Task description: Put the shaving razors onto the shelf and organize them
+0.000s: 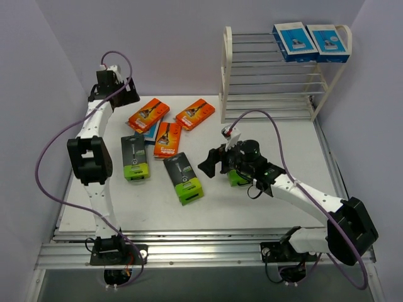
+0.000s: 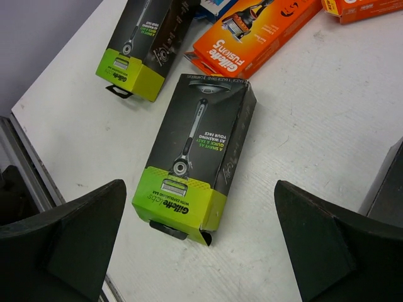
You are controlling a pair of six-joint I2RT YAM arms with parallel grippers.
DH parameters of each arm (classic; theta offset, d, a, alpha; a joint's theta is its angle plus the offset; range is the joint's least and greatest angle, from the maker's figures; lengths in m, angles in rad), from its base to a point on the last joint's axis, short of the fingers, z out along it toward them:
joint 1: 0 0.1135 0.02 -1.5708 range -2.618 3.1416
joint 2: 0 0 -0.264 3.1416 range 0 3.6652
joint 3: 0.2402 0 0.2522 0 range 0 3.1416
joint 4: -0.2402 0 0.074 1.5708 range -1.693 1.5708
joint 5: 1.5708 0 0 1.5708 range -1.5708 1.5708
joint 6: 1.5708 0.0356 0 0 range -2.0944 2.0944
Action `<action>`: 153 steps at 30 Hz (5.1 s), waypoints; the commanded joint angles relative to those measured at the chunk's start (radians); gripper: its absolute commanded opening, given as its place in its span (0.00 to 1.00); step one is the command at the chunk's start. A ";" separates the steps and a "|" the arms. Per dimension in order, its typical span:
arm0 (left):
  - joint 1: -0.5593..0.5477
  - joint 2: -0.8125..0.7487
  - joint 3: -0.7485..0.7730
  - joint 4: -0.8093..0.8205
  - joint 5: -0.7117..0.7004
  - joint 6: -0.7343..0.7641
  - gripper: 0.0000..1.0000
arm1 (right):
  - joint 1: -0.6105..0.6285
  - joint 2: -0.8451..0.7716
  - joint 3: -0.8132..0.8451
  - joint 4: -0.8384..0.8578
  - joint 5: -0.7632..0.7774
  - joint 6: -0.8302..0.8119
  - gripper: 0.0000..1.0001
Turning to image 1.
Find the orange Gillette razor box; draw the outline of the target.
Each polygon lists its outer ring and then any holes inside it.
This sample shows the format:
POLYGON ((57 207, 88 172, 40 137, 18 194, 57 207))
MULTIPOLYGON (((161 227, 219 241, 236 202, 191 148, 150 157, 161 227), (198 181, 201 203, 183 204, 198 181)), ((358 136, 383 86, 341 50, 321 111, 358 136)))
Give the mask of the orange Gillette razor box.
POLYGON ((169 111, 167 104, 154 98, 128 119, 128 125, 138 133, 145 133, 169 111))
POLYGON ((175 121, 187 131, 192 131, 209 116, 214 114, 215 107, 200 98, 178 113, 175 121))
POLYGON ((182 127, 177 123, 162 122, 156 136, 154 157, 165 159, 178 153, 182 127))

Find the blue white Harry's razor box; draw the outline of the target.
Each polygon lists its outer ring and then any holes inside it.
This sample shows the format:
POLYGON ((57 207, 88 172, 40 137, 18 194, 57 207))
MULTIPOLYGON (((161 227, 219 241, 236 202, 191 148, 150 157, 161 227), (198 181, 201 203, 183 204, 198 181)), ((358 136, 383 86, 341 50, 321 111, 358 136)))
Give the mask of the blue white Harry's razor box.
POLYGON ((272 34, 285 62, 315 61, 319 51, 302 22, 277 23, 272 34))

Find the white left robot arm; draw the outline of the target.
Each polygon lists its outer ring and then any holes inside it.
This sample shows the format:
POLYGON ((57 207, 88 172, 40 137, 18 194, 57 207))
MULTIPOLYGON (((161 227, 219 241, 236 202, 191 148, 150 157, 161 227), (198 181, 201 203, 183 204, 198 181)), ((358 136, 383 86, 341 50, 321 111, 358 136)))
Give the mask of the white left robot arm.
POLYGON ((110 177, 113 161, 103 140, 108 120, 114 109, 140 100, 133 80, 121 76, 120 66, 100 65, 96 72, 97 83, 88 97, 88 108, 80 132, 67 141, 72 170, 88 195, 94 211, 96 235, 93 247, 95 255, 104 254, 113 264, 126 259, 127 248, 121 228, 114 213, 110 177))

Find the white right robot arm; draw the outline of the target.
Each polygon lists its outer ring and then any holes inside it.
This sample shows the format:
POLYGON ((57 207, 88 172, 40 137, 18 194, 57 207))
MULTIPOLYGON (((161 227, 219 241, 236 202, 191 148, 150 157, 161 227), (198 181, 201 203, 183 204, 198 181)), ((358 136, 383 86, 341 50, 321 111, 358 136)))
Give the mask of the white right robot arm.
POLYGON ((287 233, 279 245, 286 259, 308 252, 326 253, 353 266, 378 239, 361 200, 331 196, 294 179, 263 157, 255 140, 238 142, 232 148, 213 148, 198 168, 213 178, 217 164, 221 165, 221 173, 234 170, 262 193, 290 203, 321 223, 319 228, 297 226, 287 233))

